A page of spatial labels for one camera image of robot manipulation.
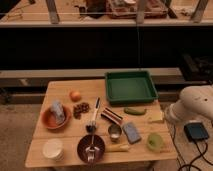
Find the green vegetable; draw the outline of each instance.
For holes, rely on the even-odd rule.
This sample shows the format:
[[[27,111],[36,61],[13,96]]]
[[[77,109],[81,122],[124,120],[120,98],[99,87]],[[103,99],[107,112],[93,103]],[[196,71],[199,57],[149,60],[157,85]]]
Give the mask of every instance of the green vegetable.
[[[146,114],[147,109],[144,109],[143,111],[137,111],[135,109],[125,107],[124,112],[130,115],[144,115]]]
[[[151,151],[160,152],[164,146],[163,138],[157,133],[150,133],[146,145]]]

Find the green tray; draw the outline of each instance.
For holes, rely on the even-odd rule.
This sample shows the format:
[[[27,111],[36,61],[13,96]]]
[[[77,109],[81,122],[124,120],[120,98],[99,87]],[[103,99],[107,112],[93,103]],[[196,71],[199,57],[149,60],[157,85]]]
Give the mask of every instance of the green tray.
[[[105,83],[110,104],[148,103],[158,98],[148,71],[107,72]]]

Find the shelf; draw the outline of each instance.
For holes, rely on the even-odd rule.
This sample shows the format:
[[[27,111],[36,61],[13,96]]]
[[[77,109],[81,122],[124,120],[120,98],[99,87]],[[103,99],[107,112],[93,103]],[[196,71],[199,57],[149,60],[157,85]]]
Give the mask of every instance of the shelf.
[[[75,7],[85,6],[84,0],[55,0],[56,9],[60,21],[51,24],[49,12],[44,0],[35,0],[30,5],[28,0],[21,0],[0,20],[0,27],[135,27],[135,19],[112,19],[103,15],[98,19],[88,16],[80,16],[79,9]],[[194,23],[189,16],[184,16],[183,9],[195,9],[198,0],[173,0],[171,11],[178,18],[169,15],[166,18],[145,19],[139,26],[202,26],[213,25],[213,0],[209,0],[202,21]]]

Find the orange bowl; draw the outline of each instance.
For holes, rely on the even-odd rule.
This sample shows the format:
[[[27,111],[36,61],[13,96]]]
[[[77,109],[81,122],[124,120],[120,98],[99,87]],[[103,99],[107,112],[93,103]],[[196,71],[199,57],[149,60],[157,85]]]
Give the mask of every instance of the orange bowl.
[[[42,114],[41,114],[41,122],[43,123],[43,125],[47,128],[47,129],[58,129],[63,127],[64,125],[66,125],[68,123],[68,121],[71,118],[71,111],[69,110],[69,108],[63,106],[63,111],[65,114],[65,121],[58,125],[56,123],[56,119],[54,114],[51,112],[50,107],[48,107]]]

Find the small bowl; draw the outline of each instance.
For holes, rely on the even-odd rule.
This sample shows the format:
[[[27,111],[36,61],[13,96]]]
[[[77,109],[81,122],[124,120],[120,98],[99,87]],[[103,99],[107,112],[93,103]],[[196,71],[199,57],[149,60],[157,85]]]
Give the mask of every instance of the small bowl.
[[[68,123],[68,121],[71,118],[71,111],[69,110],[69,108],[63,106],[63,111],[65,114],[65,121],[58,125],[56,123],[56,119],[54,114],[51,112],[50,107],[48,107],[42,114],[41,114],[41,121],[43,123],[43,125],[47,128],[47,129],[58,129],[63,127],[64,125],[66,125]]]
[[[79,141],[78,147],[77,147],[77,153],[79,158],[87,164],[94,164],[98,162],[102,158],[105,152],[105,144],[103,139],[98,135],[94,135],[94,141],[93,141],[94,148],[98,150],[95,150],[95,156],[94,156],[93,162],[92,163],[88,162],[88,153],[86,149],[90,147],[91,142],[92,142],[92,135],[91,134],[86,135]]]
[[[120,138],[120,136],[122,134],[122,129],[121,129],[121,127],[119,125],[112,124],[108,128],[108,133],[110,135],[111,141],[112,142],[116,142]]]

